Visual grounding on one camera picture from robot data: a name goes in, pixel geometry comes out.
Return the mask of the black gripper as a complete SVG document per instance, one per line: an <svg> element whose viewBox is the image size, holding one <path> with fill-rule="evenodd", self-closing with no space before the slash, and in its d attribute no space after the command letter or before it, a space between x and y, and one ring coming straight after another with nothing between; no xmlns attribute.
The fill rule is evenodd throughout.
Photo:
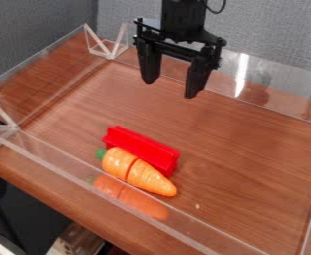
<svg viewBox="0 0 311 255"><path fill-rule="evenodd" d="M162 54L191 61L185 96L193 99L205 89L212 72L220 68L226 40L205 28L212 11L209 0L162 0L161 18L138 17L135 46L142 78L151 84L161 75Z"/></svg>

